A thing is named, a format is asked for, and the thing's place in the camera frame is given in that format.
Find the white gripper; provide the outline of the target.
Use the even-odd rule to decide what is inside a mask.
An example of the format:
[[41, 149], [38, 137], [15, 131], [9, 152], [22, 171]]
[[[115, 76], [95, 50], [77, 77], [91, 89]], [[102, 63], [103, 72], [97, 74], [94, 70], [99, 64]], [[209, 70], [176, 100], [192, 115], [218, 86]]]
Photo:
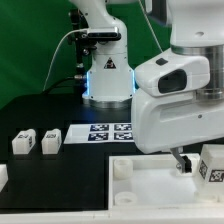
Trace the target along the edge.
[[203, 102], [196, 91], [210, 80], [203, 56], [161, 54], [136, 68], [131, 109], [133, 138], [144, 153], [170, 150], [181, 173], [192, 163], [175, 147], [224, 137], [224, 103]]

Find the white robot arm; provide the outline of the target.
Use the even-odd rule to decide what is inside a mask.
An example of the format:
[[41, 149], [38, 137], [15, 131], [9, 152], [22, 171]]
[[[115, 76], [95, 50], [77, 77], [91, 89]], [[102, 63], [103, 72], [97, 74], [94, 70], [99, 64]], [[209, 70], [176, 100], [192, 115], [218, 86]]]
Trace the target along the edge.
[[224, 137], [224, 0], [145, 0], [147, 15], [171, 28], [170, 46], [136, 68], [128, 64], [125, 24], [106, 10], [136, 0], [70, 1], [97, 45], [83, 99], [130, 103], [139, 150], [174, 152]]

